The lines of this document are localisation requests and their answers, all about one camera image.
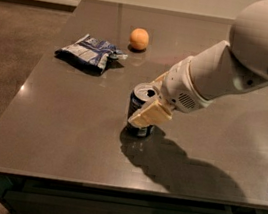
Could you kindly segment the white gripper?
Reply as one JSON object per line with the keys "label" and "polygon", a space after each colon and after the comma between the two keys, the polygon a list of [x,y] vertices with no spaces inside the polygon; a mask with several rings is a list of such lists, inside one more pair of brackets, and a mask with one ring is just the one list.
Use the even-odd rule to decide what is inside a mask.
{"label": "white gripper", "polygon": [[150,82],[152,85],[161,85],[159,96],[164,103],[157,99],[147,101],[128,118],[128,122],[135,128],[159,125],[172,119],[173,109],[191,113],[212,104],[212,101],[204,99],[195,89],[190,64],[189,56]]}

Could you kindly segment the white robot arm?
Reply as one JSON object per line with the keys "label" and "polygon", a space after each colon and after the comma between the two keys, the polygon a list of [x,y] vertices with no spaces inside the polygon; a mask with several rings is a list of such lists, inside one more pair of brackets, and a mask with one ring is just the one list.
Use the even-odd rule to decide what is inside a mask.
{"label": "white robot arm", "polygon": [[228,40],[176,63],[151,86],[156,95],[128,118],[135,128],[169,121],[174,111],[190,113],[213,99],[268,86],[268,0],[242,10]]}

